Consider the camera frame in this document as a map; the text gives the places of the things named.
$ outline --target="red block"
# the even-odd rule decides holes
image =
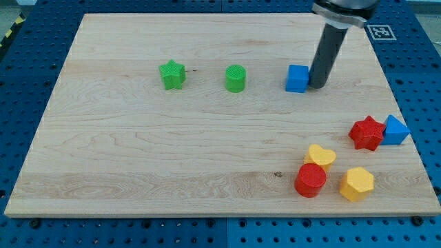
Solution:
[[[297,192],[308,198],[318,195],[326,183],[326,172],[316,164],[304,164],[299,170],[294,182]]]
[[[376,122],[371,116],[367,116],[363,121],[357,121],[351,131],[349,137],[352,138],[355,148],[366,148],[375,151],[383,141],[383,131],[386,125]]]

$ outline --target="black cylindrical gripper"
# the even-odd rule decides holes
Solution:
[[[338,29],[326,23],[309,71],[309,86],[312,88],[325,86],[346,32],[347,29]]]

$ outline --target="green cylinder block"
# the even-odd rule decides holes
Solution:
[[[238,93],[245,89],[247,71],[241,65],[231,65],[225,72],[225,88],[229,92]]]

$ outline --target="red cylinder block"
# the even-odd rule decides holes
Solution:
[[[299,170],[294,182],[297,192],[308,198],[318,195],[326,183],[326,172],[316,164],[304,164]]]

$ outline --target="toy block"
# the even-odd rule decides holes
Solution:
[[[225,71],[225,88],[232,93],[239,93],[245,89],[247,71],[241,65],[231,65]]]
[[[373,191],[373,175],[363,167],[348,169],[340,181],[340,194],[351,202],[364,200]]]
[[[317,144],[312,144],[308,148],[303,163],[315,163],[322,167],[325,172],[328,172],[336,158],[337,154],[335,151],[331,149],[323,149]]]
[[[159,72],[166,90],[182,90],[182,83],[186,80],[184,65],[170,60],[165,65],[159,66]]]
[[[383,141],[383,131],[386,125],[376,122],[371,116],[367,116],[363,121],[357,121],[349,132],[355,148],[366,148],[375,151]]]
[[[288,92],[305,93],[309,82],[308,67],[303,65],[290,65],[288,68],[287,84]]]
[[[403,140],[411,133],[409,128],[393,115],[389,115],[384,122],[386,129],[383,132],[383,142],[380,145],[401,145]]]
[[[326,172],[316,164],[308,163],[299,170],[294,181],[297,192],[304,197],[312,198],[320,193],[326,183]]]

